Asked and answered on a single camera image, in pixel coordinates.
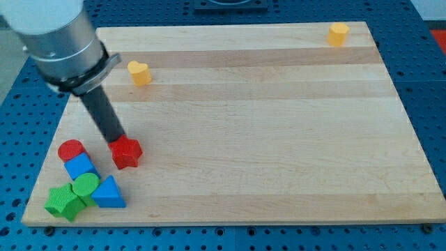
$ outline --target wooden board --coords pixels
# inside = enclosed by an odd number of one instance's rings
[[[140,167],[117,170],[71,97],[22,222],[29,226],[444,222],[446,201],[364,22],[101,28],[123,63],[104,82]],[[127,62],[151,67],[135,87]],[[57,148],[80,139],[128,207],[73,223],[43,209],[70,181]]]

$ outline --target blue pegboard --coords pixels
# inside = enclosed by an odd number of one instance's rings
[[[96,26],[366,21],[446,192],[446,58],[409,1],[269,0],[267,11],[194,13],[193,1],[91,0]],[[446,225],[43,228],[20,223],[68,96],[31,60],[0,107],[0,250],[446,250]]]

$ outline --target blue cube block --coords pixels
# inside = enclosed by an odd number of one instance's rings
[[[113,176],[108,176],[91,195],[100,208],[125,208],[125,201],[119,192]]]
[[[77,177],[88,172],[96,174],[100,178],[98,171],[85,153],[81,153],[73,159],[65,162],[65,169],[72,180],[75,180]]]

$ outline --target green block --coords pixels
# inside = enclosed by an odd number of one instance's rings
[[[86,205],[72,191],[71,184],[67,183],[60,188],[49,189],[49,198],[44,207],[54,217],[63,216],[72,222],[76,215],[86,208]]]
[[[85,173],[77,177],[72,185],[72,191],[81,198],[87,206],[96,206],[91,194],[99,187],[100,181],[96,174]]]

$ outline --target toy block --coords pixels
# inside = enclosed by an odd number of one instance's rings
[[[132,75],[133,82],[136,86],[143,86],[152,81],[151,72],[146,63],[131,61],[127,65],[127,69]]]
[[[350,28],[347,24],[342,22],[335,22],[330,26],[328,30],[327,42],[331,46],[342,46],[347,39],[347,34],[350,31]]]
[[[81,153],[85,153],[88,155],[82,143],[76,139],[71,139],[64,142],[59,147],[57,153],[60,159],[62,159],[62,161],[64,162],[73,159],[74,157],[78,156]]]
[[[65,162],[65,169],[72,180],[85,173],[96,174],[100,178],[98,171],[85,153],[81,153],[72,160]]]
[[[113,161],[118,169],[126,167],[138,167],[138,159],[142,155],[139,142],[135,139],[128,139],[122,135],[118,140],[109,144]]]
[[[100,208],[125,208],[125,202],[119,192],[119,187],[111,175],[99,185],[99,188],[91,195],[91,199]]]
[[[96,206],[91,199],[91,194],[99,187],[100,181],[96,174],[85,173],[76,178],[72,185],[72,191],[86,204],[86,206]]]
[[[72,191],[70,183],[60,188],[50,188],[44,208],[54,217],[65,217],[72,222],[76,215],[86,208],[82,200]]]

